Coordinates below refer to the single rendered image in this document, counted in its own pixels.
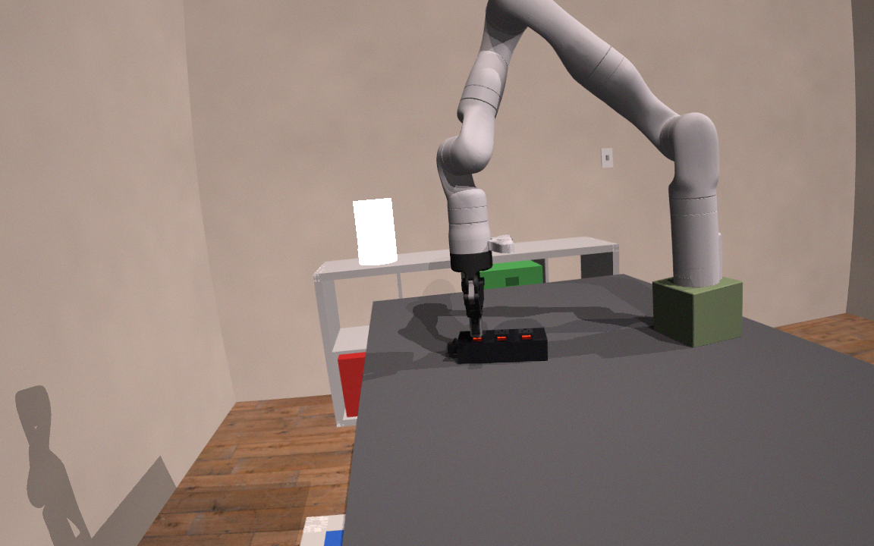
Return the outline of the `dark grey power strip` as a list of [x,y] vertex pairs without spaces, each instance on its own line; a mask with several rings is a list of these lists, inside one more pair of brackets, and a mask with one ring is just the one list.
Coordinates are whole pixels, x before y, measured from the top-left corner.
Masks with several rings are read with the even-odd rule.
[[548,340],[544,328],[483,331],[471,337],[459,331],[459,338],[448,344],[448,355],[457,353],[459,364],[480,362],[536,362],[548,360]]

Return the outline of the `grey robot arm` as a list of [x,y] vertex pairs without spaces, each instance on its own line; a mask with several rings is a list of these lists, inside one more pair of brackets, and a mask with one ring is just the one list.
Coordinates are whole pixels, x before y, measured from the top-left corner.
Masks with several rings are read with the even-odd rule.
[[488,201],[472,174],[486,168],[492,157],[508,65],[525,25],[549,42],[576,82],[675,162],[668,186],[674,283],[719,283],[719,150],[713,121],[701,113],[678,115],[660,102],[627,58],[554,0],[488,0],[481,49],[457,108],[461,133],[444,140],[436,158],[448,202],[450,253],[514,251],[510,235],[490,237]]

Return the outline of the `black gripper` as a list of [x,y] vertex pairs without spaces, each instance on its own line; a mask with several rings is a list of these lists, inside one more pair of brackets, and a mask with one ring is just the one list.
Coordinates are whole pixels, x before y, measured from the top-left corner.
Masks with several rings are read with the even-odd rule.
[[[470,319],[470,336],[482,337],[483,308],[483,278],[479,271],[492,268],[492,251],[484,253],[450,253],[452,271],[463,272],[464,282],[461,289],[464,292],[466,315]],[[476,276],[478,273],[478,276]],[[481,304],[479,304],[481,302]]]

